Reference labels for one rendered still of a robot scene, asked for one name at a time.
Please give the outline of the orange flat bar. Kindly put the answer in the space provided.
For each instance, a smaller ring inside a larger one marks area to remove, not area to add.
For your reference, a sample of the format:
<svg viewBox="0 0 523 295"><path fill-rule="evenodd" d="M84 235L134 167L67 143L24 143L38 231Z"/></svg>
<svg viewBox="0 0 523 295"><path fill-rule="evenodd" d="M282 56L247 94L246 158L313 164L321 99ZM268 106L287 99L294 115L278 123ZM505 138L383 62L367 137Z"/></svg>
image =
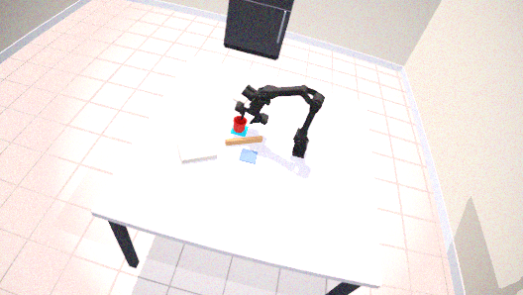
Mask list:
<svg viewBox="0 0 523 295"><path fill-rule="evenodd" d="M256 137L246 137L246 138L235 138L235 139L226 139L225 145L226 146L233 146L233 145L243 145L243 144L252 144L252 143L261 143L263 137L262 136L256 136Z"/></svg>

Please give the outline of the red cup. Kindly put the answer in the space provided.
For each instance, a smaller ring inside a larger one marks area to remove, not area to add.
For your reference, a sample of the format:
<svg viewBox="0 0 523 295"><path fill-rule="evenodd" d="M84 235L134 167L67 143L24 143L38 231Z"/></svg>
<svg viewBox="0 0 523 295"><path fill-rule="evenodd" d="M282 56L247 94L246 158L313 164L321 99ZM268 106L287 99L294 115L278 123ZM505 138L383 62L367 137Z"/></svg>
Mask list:
<svg viewBox="0 0 523 295"><path fill-rule="evenodd" d="M234 131L236 133L242 133L245 130L247 119L244 117L243 120L241 120L241 116L236 116L233 121L234 121L234 126L233 126Z"/></svg>

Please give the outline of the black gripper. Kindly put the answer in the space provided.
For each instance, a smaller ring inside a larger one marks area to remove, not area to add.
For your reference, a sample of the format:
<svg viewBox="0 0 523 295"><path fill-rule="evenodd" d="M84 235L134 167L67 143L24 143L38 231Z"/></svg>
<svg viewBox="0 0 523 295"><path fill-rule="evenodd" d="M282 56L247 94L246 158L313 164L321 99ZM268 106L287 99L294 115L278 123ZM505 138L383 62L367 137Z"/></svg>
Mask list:
<svg viewBox="0 0 523 295"><path fill-rule="evenodd" d="M235 111L241 114L241 120L243 120L246 112L253 115L254 117L250 121L250 124L261 122L261 124L266 125L268 121L268 115L264 112L260 113L261 109L256 108L254 103L252 103L250 107L247 108L245 107L245 103L239 100L236 103Z"/></svg>

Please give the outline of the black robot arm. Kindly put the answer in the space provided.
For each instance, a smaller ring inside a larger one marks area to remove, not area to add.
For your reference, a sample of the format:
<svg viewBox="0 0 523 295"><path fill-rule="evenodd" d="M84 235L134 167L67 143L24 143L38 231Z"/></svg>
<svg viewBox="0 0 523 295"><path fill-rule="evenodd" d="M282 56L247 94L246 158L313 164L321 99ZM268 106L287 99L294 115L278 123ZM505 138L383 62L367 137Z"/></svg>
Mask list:
<svg viewBox="0 0 523 295"><path fill-rule="evenodd" d="M310 142L309 138L307 137L308 130L316 116L316 113L320 110L324 103L324 95L314 89L308 88L305 85L290 87L276 87L273 85L266 85L265 87L259 87L258 89L255 89L249 84L241 94L251 101L249 106L254 103L254 106L258 109L261 109L264 104L269 106L271 102L270 100L275 97L300 95L304 98L307 104L310 105L309 113L302 128L297 129L297 132L293 138L295 145L292 149L293 156L304 158L304 154L307 151L307 147ZM311 95L312 99L308 95Z"/></svg>

